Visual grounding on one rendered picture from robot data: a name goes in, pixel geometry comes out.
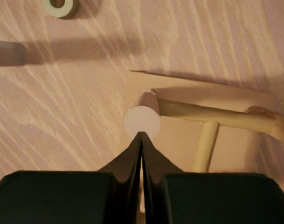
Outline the white glue bottle with red cap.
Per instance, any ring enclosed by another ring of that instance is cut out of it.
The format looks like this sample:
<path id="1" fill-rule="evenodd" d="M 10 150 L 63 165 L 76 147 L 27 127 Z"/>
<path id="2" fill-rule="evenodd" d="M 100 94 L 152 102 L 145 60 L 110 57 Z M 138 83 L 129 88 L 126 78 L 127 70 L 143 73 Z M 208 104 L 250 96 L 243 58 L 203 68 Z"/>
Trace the white glue bottle with red cap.
<path id="1" fill-rule="evenodd" d="M 21 66 L 26 61 L 26 51 L 18 43 L 0 41 L 0 67 Z"/>

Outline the wooden stool legs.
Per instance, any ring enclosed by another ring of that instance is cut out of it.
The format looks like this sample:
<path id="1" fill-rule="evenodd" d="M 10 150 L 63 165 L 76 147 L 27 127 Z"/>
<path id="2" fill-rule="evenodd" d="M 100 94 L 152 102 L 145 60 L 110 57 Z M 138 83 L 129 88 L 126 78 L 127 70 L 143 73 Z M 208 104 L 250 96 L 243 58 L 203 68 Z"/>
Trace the wooden stool legs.
<path id="1" fill-rule="evenodd" d="M 284 142 L 284 115 L 251 106 L 243 112 L 158 99 L 152 89 L 142 90 L 124 117 L 126 134 L 134 139 L 145 131 L 150 140 L 159 133 L 160 116 L 202 122 L 191 172 L 208 172 L 219 127 L 265 132 Z"/>

